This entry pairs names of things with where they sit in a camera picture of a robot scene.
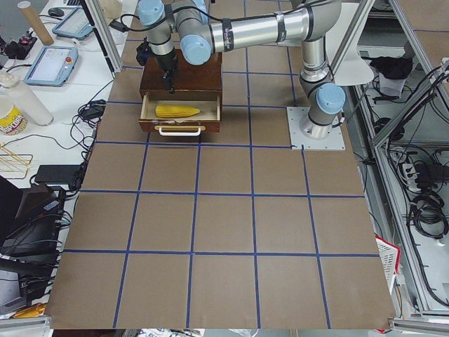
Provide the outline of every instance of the wooden cylinder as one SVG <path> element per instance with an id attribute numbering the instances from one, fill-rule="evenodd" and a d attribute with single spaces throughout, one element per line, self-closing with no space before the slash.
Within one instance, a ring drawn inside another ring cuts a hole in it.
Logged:
<path id="1" fill-rule="evenodd" d="M 44 46 L 52 45 L 54 40 L 43 25 L 41 19 L 37 15 L 36 10 L 31 5 L 31 2 L 21 1 L 17 4 L 17 7 L 20 9 L 23 16 L 25 16 L 25 19 L 27 19 L 31 28 L 36 32 L 36 35 L 41 40 L 42 44 Z"/>

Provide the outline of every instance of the yellow can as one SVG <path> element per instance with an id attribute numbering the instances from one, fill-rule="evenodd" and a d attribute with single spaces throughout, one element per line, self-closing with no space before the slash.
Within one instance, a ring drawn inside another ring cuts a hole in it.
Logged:
<path id="1" fill-rule="evenodd" d="M 13 101 L 5 95 L 0 95 L 0 131 L 8 136 L 17 135 L 24 131 L 28 124 Z"/>

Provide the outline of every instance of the white mounting plate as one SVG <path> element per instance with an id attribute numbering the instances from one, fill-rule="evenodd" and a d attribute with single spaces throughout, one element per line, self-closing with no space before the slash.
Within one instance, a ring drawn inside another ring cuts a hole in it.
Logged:
<path id="1" fill-rule="evenodd" d="M 304 146 L 304 150 L 344 151 L 346 147 L 344 146 L 342 131 L 339 126 L 333 128 L 329 136 L 321 140 L 311 139 L 301 132 L 300 120 L 308 112 L 308 107 L 287 107 L 292 150 L 301 150 Z"/>

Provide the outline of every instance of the black cloth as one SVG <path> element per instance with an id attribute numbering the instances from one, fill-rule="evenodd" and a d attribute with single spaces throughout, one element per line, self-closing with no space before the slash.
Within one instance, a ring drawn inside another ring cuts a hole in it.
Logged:
<path id="1" fill-rule="evenodd" d="M 411 58 L 380 56 L 372 60 L 370 66 L 376 68 L 386 79 L 406 79 L 412 72 L 413 61 Z"/>

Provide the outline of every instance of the corn cob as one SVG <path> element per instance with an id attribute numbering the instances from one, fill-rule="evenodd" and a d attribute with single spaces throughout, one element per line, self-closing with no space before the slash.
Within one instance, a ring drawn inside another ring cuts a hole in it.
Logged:
<path id="1" fill-rule="evenodd" d="M 185 105 L 158 105 L 156 107 L 156 116 L 158 118 L 182 118 L 194 116 L 198 113 L 199 109 Z"/>

